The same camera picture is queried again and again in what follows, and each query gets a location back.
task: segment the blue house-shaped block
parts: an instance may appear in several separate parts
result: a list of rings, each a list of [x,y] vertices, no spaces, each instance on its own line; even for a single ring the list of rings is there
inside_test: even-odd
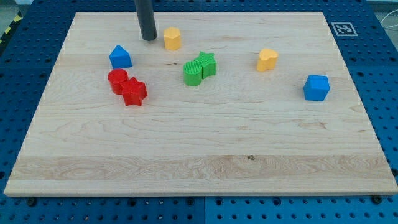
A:
[[[326,75],[309,75],[304,85],[306,100],[323,101],[330,90]]]
[[[113,69],[116,68],[129,68],[132,67],[131,58],[129,52],[117,45],[111,55],[109,56]]]

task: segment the red star block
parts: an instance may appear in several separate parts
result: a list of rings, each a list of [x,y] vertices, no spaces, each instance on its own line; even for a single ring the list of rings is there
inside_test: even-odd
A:
[[[121,84],[122,86],[122,96],[124,99],[124,104],[129,105],[142,105],[142,99],[147,96],[147,89],[145,83],[138,81],[135,77],[130,80],[125,81]]]

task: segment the black cylindrical pole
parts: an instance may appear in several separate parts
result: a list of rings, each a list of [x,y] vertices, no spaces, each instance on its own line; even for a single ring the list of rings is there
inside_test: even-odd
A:
[[[154,40],[157,37],[154,9],[151,0],[134,0],[138,16],[139,27],[144,40]]]

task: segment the green ribbed block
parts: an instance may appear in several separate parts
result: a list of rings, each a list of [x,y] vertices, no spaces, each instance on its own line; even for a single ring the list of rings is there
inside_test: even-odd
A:
[[[188,86],[197,86],[201,83],[202,66],[197,61],[189,61],[184,65],[184,82]]]
[[[199,57],[195,58],[196,62],[199,62],[203,67],[202,79],[210,75],[216,75],[217,62],[214,59],[214,53],[200,52]]]

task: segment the blue pegboard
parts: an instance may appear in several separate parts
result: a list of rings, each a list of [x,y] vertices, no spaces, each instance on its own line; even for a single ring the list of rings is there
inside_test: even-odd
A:
[[[321,11],[392,170],[398,169],[398,53],[363,0],[153,0],[155,11]],[[3,191],[75,12],[130,0],[35,0],[0,57]],[[333,23],[350,23],[354,36]],[[398,197],[8,198],[0,223],[398,223]]]

